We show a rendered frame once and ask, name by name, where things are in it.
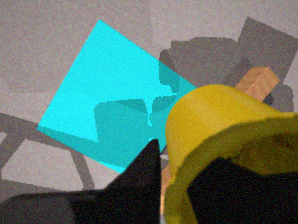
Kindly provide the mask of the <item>yellow cup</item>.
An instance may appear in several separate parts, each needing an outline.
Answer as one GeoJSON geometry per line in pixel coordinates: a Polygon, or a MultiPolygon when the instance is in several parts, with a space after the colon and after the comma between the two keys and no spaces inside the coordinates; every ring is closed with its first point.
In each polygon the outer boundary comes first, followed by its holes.
{"type": "Polygon", "coordinates": [[[218,157],[260,175],[298,172],[298,112],[280,112],[227,85],[194,89],[171,109],[166,224],[198,224],[187,189],[218,157]]]}

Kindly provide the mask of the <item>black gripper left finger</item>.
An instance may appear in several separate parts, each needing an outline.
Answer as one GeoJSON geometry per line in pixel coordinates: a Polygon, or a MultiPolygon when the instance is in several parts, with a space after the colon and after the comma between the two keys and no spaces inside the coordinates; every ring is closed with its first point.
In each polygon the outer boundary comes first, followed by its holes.
{"type": "Polygon", "coordinates": [[[104,189],[14,196],[0,203],[0,224],[160,224],[161,183],[151,139],[104,189]]]}

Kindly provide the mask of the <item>orange flat strip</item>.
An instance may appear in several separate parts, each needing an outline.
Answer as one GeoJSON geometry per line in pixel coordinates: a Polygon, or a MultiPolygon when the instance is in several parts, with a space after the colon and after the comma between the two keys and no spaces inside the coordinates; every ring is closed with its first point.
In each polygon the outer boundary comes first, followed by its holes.
{"type": "MultiPolygon", "coordinates": [[[[280,82],[280,79],[269,67],[251,68],[245,77],[234,87],[251,97],[263,101],[269,92],[280,82]]],[[[170,165],[161,172],[161,214],[163,214],[164,195],[171,180],[170,165]]]]}

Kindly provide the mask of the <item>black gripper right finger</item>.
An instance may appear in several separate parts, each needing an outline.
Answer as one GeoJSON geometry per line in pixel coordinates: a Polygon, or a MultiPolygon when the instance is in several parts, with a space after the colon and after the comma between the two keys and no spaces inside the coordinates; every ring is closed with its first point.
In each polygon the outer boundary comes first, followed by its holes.
{"type": "Polygon", "coordinates": [[[298,212],[298,172],[260,175],[218,157],[187,193],[198,224],[280,224],[298,212]]]}

